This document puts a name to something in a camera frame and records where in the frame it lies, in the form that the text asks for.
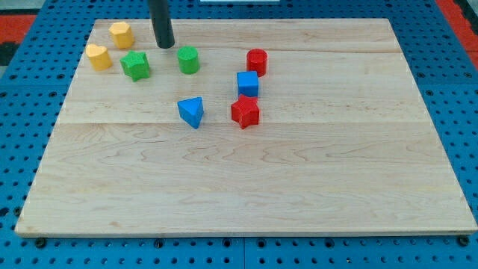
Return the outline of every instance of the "red hexagonal block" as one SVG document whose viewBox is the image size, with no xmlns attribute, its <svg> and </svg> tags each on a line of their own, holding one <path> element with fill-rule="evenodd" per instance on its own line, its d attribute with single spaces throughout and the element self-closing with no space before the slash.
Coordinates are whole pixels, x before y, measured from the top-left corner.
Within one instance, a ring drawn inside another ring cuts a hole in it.
<svg viewBox="0 0 478 269">
<path fill-rule="evenodd" d="M 242 129 L 249 125 L 259 124 L 260 110 L 257 97 L 239 95 L 239 100 L 231 105 L 232 120 L 238 122 Z"/>
</svg>

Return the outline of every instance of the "red surface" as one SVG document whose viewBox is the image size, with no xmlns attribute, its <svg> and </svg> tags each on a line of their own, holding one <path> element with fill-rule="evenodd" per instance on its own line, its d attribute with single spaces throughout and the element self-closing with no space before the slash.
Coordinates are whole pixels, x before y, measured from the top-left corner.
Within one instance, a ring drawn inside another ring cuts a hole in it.
<svg viewBox="0 0 478 269">
<path fill-rule="evenodd" d="M 471 30 L 470 22 L 463 17 L 462 9 L 453 0 L 436 0 L 436 3 L 478 69 L 478 36 Z"/>
<path fill-rule="evenodd" d="M 238 122 L 242 129 L 259 124 L 259 107 L 257 97 L 239 95 L 239 100 L 231 105 L 232 120 Z"/>
<path fill-rule="evenodd" d="M 37 15 L 0 15 L 0 43 L 20 44 Z"/>
<path fill-rule="evenodd" d="M 263 49 L 251 49 L 247 52 L 247 71 L 256 71 L 260 78 L 267 71 L 267 53 Z"/>
</svg>

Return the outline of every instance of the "green cylinder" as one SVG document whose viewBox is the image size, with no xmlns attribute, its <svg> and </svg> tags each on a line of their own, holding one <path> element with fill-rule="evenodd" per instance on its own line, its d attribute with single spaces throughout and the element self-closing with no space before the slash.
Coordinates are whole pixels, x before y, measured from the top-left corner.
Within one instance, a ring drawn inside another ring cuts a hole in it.
<svg viewBox="0 0 478 269">
<path fill-rule="evenodd" d="M 194 74 L 199 71 L 199 57 L 197 49 L 184 46 L 178 50 L 179 69 L 184 74 Z"/>
</svg>

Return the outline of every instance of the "green block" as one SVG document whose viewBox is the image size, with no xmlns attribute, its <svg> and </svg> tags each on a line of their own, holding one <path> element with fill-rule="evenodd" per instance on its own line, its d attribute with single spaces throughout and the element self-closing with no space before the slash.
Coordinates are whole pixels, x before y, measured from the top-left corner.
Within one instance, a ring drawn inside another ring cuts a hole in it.
<svg viewBox="0 0 478 269">
<path fill-rule="evenodd" d="M 133 78 L 133 81 L 149 78 L 149 63 L 145 52 L 130 51 L 119 62 L 125 75 Z"/>
<path fill-rule="evenodd" d="M 179 69 L 184 74 L 194 74 L 199 71 L 199 57 L 197 49 L 184 46 L 178 50 Z"/>
</svg>

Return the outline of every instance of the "red cylinder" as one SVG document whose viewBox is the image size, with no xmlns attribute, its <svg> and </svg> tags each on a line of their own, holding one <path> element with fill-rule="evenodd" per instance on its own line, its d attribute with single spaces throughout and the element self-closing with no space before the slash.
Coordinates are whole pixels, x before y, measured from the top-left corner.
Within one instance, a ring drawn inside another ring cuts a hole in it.
<svg viewBox="0 0 478 269">
<path fill-rule="evenodd" d="M 267 53 L 263 49 L 251 49 L 247 52 L 247 71 L 256 71 L 262 77 L 267 71 Z"/>
</svg>

